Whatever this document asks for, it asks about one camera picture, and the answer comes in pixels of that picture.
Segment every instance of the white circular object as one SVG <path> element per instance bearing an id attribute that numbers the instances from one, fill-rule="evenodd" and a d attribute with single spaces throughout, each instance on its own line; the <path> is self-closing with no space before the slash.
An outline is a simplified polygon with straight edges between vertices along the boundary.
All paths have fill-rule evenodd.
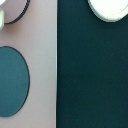
<path id="1" fill-rule="evenodd" d="M 103 21 L 116 22 L 128 14 L 128 0 L 88 0 L 94 14 Z"/>
<path id="2" fill-rule="evenodd" d="M 25 9 L 28 0 L 0 0 L 0 7 L 5 13 L 5 23 L 17 19 Z"/>

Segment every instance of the dark teal panel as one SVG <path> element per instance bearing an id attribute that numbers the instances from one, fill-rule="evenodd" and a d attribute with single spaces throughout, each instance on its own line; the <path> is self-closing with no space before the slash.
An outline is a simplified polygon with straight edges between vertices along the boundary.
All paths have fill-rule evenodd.
<path id="1" fill-rule="evenodd" d="M 98 19 L 87 0 L 58 2 L 58 128 L 128 127 L 128 17 Z"/>
<path id="2" fill-rule="evenodd" d="M 16 114 L 25 103 L 29 71 L 22 55 L 13 48 L 0 48 L 0 117 Z"/>

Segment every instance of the circular button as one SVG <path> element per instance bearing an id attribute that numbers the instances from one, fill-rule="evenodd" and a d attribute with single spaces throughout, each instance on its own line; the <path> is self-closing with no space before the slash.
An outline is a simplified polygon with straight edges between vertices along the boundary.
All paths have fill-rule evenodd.
<path id="1" fill-rule="evenodd" d="M 128 14 L 128 0 L 88 0 L 94 14 L 103 21 L 116 22 Z"/>
<path id="2" fill-rule="evenodd" d="M 0 48 L 0 117 L 16 114 L 24 105 L 30 84 L 23 56 L 11 47 Z"/>

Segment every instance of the teal circle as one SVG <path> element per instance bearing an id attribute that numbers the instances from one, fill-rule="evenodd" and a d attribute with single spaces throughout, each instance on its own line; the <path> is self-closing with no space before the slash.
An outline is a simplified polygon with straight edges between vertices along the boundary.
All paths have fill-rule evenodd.
<path id="1" fill-rule="evenodd" d="M 24 105 L 30 84 L 23 56 L 14 48 L 0 48 L 0 117 L 16 114 Z"/>

